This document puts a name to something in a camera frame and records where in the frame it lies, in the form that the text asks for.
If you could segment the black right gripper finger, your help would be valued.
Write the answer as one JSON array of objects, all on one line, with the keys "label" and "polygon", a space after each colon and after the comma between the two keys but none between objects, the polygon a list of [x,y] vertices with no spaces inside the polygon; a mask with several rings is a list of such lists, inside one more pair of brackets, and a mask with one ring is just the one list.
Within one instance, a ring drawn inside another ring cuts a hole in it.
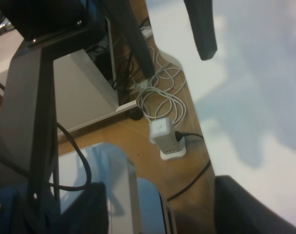
[{"label": "black right gripper finger", "polygon": [[296,227],[265,207],[230,176],[217,176],[214,222],[217,234],[296,234]]}]

